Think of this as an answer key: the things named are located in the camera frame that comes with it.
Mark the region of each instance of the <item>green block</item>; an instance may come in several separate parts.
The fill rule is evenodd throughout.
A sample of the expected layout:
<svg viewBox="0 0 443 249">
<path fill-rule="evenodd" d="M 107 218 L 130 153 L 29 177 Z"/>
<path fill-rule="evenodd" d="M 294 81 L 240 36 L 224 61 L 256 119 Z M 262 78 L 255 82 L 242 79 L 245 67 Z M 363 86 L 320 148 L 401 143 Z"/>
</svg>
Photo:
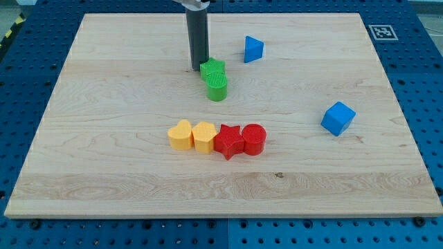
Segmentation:
<svg viewBox="0 0 443 249">
<path fill-rule="evenodd" d="M 208 76 L 212 73 L 225 73 L 224 71 L 225 63 L 223 61 L 216 60 L 214 58 L 209 58 L 205 63 L 200 64 L 200 77 L 202 80 L 206 81 Z"/>
<path fill-rule="evenodd" d="M 228 94 L 228 78 L 223 73 L 211 73 L 206 80 L 208 98 L 222 101 Z"/>
</svg>

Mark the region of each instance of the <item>black and yellow tape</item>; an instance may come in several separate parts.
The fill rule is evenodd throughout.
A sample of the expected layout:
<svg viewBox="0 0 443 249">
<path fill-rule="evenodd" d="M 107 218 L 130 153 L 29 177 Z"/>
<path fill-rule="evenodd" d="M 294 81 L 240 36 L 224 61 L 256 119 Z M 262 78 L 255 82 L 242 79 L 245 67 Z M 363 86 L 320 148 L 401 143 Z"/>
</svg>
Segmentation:
<svg viewBox="0 0 443 249">
<path fill-rule="evenodd" d="M 8 52 L 10 45 L 12 44 L 12 41 L 17 36 L 25 20 L 26 19 L 24 15 L 20 14 L 18 18 L 15 20 L 15 22 L 12 24 L 11 28 L 8 30 L 8 32 L 6 32 L 3 39 L 0 41 L 0 62 L 3 60 L 6 53 Z"/>
</svg>

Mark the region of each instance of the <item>blue pegboard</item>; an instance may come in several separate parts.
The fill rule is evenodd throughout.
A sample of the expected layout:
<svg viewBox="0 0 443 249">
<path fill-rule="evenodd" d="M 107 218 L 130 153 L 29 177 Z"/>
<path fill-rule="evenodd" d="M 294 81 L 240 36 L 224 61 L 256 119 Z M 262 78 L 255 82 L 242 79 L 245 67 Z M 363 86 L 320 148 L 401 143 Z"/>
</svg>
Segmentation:
<svg viewBox="0 0 443 249">
<path fill-rule="evenodd" d="M 443 191 L 443 59 L 404 0 L 226 0 L 209 12 L 357 12 L 434 184 Z M 17 180 L 84 13 L 184 12 L 168 0 L 39 0 L 0 64 L 0 211 Z M 443 218 L 11 221 L 0 248 L 443 248 Z"/>
</svg>

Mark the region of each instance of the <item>yellow pentagon block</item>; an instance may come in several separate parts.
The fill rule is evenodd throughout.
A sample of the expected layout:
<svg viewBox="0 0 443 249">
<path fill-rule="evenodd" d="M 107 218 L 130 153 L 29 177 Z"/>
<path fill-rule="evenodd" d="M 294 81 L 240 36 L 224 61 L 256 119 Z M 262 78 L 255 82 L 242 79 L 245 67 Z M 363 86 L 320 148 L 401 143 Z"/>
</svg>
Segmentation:
<svg viewBox="0 0 443 249">
<path fill-rule="evenodd" d="M 215 125 L 209 122 L 200 122 L 192 128 L 194 135 L 195 150 L 206 154 L 214 150 L 214 137 L 217 135 Z"/>
<path fill-rule="evenodd" d="M 177 126 L 168 130 L 168 138 L 173 149 L 190 149 L 194 144 L 191 123 L 187 120 L 180 120 Z"/>
</svg>

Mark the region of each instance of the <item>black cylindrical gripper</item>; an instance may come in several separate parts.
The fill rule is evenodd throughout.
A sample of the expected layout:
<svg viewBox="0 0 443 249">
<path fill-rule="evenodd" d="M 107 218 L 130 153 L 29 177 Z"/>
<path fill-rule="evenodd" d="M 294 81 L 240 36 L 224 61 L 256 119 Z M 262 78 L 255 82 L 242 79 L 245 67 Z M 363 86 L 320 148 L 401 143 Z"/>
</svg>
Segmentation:
<svg viewBox="0 0 443 249">
<path fill-rule="evenodd" d="M 200 64 L 209 59 L 208 11 L 206 8 L 197 11 L 186 8 L 186 22 L 188 23 L 192 69 L 200 71 Z"/>
</svg>

